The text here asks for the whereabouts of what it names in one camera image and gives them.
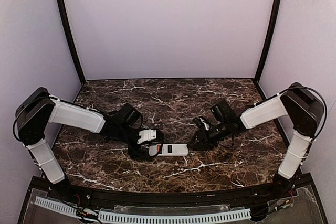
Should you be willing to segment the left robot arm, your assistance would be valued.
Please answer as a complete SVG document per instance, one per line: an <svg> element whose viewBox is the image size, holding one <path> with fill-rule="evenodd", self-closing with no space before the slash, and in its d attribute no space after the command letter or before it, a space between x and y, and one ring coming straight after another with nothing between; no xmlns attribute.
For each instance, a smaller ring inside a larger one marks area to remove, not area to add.
<svg viewBox="0 0 336 224"><path fill-rule="evenodd" d="M120 110L104 113L52 96L44 87L36 89L16 110L13 136L32 154L37 165L52 184L66 180L66 175L45 139L47 124L56 123L101 134L128 145L132 158L147 158L141 145L157 137L157 131L134 128L143 116L130 104Z"/></svg>

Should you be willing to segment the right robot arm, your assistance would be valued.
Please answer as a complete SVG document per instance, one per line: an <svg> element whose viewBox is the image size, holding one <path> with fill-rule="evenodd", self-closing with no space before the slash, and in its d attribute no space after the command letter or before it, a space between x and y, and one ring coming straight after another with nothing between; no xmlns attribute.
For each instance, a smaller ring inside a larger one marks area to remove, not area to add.
<svg viewBox="0 0 336 224"><path fill-rule="evenodd" d="M199 116L193 119L197 126L187 148L193 151L213 150L225 137L234 137L261 124L287 116L293 124L293 136L283 161L272 179L269 194L281 197L293 185L299 167L307 159L313 142L327 120L327 104L323 96L298 82L288 88L255 103L240 114L222 100L210 108L218 124Z"/></svg>

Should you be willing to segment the white red remote control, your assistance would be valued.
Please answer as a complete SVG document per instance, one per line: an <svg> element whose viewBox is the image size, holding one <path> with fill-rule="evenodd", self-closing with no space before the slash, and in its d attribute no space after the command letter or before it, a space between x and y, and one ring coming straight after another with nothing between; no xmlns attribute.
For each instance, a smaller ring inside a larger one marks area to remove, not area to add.
<svg viewBox="0 0 336 224"><path fill-rule="evenodd" d="M162 153L158 156L187 156L188 148L187 144L163 144Z"/></svg>

